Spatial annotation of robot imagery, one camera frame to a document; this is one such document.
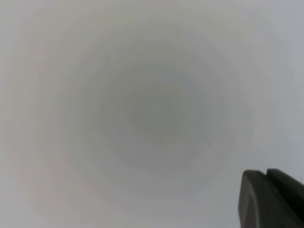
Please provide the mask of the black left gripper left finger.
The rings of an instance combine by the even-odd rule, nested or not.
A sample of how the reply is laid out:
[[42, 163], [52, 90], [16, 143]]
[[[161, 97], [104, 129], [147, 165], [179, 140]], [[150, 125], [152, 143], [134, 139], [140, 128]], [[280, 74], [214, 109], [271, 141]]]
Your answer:
[[296, 214], [266, 173], [246, 170], [238, 200], [241, 228], [303, 228], [304, 214]]

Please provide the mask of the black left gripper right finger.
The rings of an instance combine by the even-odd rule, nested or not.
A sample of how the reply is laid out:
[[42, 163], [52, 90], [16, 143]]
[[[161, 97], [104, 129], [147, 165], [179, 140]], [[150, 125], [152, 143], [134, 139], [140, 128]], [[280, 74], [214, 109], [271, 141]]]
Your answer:
[[296, 214], [304, 213], [304, 185], [279, 169], [268, 169], [267, 177]]

